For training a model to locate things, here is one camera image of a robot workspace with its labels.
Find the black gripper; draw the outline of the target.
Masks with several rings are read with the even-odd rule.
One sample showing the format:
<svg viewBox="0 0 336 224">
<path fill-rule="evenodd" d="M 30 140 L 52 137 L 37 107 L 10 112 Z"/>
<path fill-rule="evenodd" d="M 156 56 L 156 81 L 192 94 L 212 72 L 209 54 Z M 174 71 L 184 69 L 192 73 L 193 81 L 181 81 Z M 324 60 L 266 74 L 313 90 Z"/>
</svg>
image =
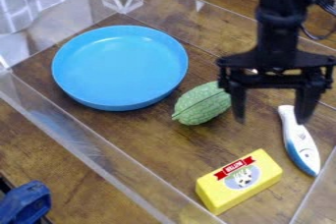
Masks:
<svg viewBox="0 0 336 224">
<path fill-rule="evenodd" d="M 245 121 L 245 88 L 294 88 L 296 122 L 305 124 L 325 88 L 332 84 L 336 57 L 297 51 L 292 58 L 261 60 L 250 50 L 216 61 L 220 68 L 217 84 L 229 90 L 234 120 Z"/>
</svg>

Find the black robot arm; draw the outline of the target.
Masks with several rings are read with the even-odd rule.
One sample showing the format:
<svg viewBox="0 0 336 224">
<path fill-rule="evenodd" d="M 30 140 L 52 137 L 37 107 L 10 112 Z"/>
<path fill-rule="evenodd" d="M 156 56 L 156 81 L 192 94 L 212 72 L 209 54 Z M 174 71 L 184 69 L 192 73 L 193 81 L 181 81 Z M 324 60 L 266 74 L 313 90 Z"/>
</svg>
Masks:
<svg viewBox="0 0 336 224">
<path fill-rule="evenodd" d="M 297 49 L 306 8 L 325 0 L 258 0 L 257 44 L 246 52 L 217 59 L 218 86 L 230 95 L 234 119 L 245 119 L 249 88 L 294 91 L 293 114 L 305 123 L 321 94 L 332 86 L 336 57 Z"/>
</svg>

